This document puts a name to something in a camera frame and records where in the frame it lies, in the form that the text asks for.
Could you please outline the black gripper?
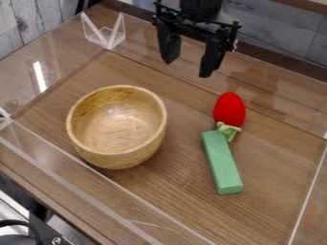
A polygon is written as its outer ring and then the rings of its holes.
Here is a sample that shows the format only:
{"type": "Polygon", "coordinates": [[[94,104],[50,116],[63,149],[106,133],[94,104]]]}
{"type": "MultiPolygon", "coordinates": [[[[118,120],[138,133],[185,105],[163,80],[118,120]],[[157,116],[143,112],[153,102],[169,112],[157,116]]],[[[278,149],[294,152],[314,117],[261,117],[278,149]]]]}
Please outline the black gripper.
{"type": "Polygon", "coordinates": [[[181,55],[182,35],[207,41],[199,76],[209,78],[221,68],[226,51],[235,49],[241,21],[223,12],[223,0],[155,0],[154,5],[165,63],[173,63],[181,55]]]}

